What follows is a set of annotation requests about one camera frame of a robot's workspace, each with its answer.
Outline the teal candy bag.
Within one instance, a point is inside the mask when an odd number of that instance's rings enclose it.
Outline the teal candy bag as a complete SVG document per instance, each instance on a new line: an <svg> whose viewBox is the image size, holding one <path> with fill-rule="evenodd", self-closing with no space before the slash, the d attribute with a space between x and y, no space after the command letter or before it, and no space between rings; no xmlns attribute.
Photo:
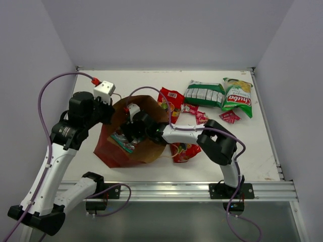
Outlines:
<svg viewBox="0 0 323 242"><path fill-rule="evenodd" d="M117 134L116 132L111 135L111 138L128 153L132 153L140 142L138 139L134 139L129 142L125 135Z"/></svg>

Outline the red paper bag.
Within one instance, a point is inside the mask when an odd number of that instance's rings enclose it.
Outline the red paper bag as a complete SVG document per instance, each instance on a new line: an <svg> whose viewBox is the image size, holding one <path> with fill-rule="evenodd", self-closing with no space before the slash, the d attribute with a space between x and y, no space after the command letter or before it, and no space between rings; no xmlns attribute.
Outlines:
<svg viewBox="0 0 323 242"><path fill-rule="evenodd" d="M93 153L109 168L149 164L167 143L157 129L168 124L166 111L148 95L125 97L113 105L110 125L102 125Z"/></svg>

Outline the red fruit candy bag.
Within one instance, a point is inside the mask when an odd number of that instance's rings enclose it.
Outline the red fruit candy bag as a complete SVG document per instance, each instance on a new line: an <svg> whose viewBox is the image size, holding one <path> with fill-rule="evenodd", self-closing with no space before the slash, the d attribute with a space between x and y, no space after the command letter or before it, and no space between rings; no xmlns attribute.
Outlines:
<svg viewBox="0 0 323 242"><path fill-rule="evenodd" d="M170 150L174 163L185 163L201 152L201 148L198 145L186 143L170 144Z"/></svg>
<svg viewBox="0 0 323 242"><path fill-rule="evenodd" d="M160 89L157 103L167 112L167 114L171 114L171 123L173 124L176 123L181 114L184 99L184 96L177 91L169 90L164 87Z"/></svg>

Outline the small pink candy packet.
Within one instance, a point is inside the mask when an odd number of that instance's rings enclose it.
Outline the small pink candy packet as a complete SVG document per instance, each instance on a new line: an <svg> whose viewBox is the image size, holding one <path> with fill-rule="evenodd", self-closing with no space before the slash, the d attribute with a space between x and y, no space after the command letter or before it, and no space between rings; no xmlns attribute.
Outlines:
<svg viewBox="0 0 323 242"><path fill-rule="evenodd" d="M192 104L188 104L188 103L184 103L181 106L181 112L182 113L189 113L192 115L196 115L198 112L198 106L196 105L192 105Z"/></svg>

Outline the green white snack pack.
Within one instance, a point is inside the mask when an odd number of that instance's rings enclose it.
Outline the green white snack pack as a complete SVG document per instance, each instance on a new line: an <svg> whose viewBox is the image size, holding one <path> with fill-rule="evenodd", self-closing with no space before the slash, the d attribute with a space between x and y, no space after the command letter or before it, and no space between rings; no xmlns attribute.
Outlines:
<svg viewBox="0 0 323 242"><path fill-rule="evenodd" d="M191 80L185 93L185 103L206 106L221 107L225 90L220 83L205 83Z"/></svg>

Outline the small red candy packet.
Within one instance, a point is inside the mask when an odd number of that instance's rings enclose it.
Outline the small red candy packet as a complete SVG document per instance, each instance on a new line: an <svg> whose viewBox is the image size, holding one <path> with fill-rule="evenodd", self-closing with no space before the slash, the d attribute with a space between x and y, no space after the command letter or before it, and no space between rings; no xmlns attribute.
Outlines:
<svg viewBox="0 0 323 242"><path fill-rule="evenodd" d="M220 119L226 121L227 123L234 124L241 118L238 117L232 110L226 111L219 115Z"/></svg>

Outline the green Chuba chips bag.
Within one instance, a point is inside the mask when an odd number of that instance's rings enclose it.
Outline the green Chuba chips bag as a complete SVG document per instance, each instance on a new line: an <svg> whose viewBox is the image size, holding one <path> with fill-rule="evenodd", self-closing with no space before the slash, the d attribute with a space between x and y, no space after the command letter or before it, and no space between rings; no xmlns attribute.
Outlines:
<svg viewBox="0 0 323 242"><path fill-rule="evenodd" d="M222 110L241 109L249 118L253 117L251 89L253 85L238 79L223 78L225 95Z"/></svg>

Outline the small red sachet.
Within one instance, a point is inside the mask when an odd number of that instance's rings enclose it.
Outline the small red sachet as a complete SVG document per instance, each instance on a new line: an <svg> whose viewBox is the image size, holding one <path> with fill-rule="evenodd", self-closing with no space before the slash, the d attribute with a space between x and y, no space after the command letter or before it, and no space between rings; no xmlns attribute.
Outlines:
<svg viewBox="0 0 323 242"><path fill-rule="evenodd" d="M201 111L196 112L195 118L196 118L196 123L198 125L205 124L209 120L208 116L204 112L201 112Z"/></svg>

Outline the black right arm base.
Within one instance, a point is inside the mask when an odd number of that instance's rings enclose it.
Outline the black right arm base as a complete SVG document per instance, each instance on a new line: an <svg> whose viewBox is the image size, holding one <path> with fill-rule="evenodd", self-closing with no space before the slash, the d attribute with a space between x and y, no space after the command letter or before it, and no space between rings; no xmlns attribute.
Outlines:
<svg viewBox="0 0 323 242"><path fill-rule="evenodd" d="M234 194L236 188L232 188L223 183L223 180L220 180L218 183L211 183L208 185L209 196L213 200L229 200ZM245 201L248 199L254 199L254 191L251 183L241 182L239 191L234 196L234 200L237 202L231 202L229 205L228 202L223 202L223 208L232 214L241 215L245 209Z"/></svg>

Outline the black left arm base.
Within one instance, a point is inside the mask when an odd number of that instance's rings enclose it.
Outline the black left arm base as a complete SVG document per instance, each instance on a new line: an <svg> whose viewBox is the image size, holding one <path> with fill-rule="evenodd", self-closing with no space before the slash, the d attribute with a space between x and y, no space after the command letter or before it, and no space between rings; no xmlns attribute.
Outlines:
<svg viewBox="0 0 323 242"><path fill-rule="evenodd" d="M98 194L86 199L85 209L90 214L103 212L107 208L108 200L117 200L120 197L121 186L114 183L104 183L98 190Z"/></svg>

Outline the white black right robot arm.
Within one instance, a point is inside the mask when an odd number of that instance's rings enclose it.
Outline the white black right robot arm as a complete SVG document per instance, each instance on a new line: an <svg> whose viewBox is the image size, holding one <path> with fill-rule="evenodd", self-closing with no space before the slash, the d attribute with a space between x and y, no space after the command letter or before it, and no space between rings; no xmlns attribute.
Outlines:
<svg viewBox="0 0 323 242"><path fill-rule="evenodd" d="M243 192L237 158L245 152L246 146L217 121L209 119L201 125L179 126L157 122L142 110L129 117L120 128L129 142L144 137L160 145L198 145L212 162L220 166L227 196L236 198Z"/></svg>

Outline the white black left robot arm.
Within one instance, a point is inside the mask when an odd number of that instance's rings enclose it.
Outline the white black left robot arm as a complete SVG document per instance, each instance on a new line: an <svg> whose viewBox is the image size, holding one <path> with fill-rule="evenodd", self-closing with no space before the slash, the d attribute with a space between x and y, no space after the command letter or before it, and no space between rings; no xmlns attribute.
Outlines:
<svg viewBox="0 0 323 242"><path fill-rule="evenodd" d="M89 130L98 123L110 124L114 112L109 94L75 93L69 109L51 130L45 159L31 189L19 205L9 208L8 216L53 236L82 200L101 197L105 192L103 177L93 172L82 175L63 194L57 195L57 190Z"/></svg>

